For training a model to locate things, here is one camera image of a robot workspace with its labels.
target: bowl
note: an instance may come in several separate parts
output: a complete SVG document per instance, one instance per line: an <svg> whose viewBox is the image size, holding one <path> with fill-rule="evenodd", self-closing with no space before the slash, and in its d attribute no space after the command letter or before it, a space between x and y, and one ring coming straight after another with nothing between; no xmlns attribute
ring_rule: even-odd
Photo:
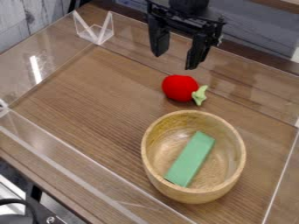
<svg viewBox="0 0 299 224"><path fill-rule="evenodd" d="M164 179L197 131L215 138L215 145L188 187ZM174 112L148 127L142 142L144 171L155 188L174 200L201 204L222 197L239 180L247 161L246 145L235 128L218 116L198 110Z"/></svg>

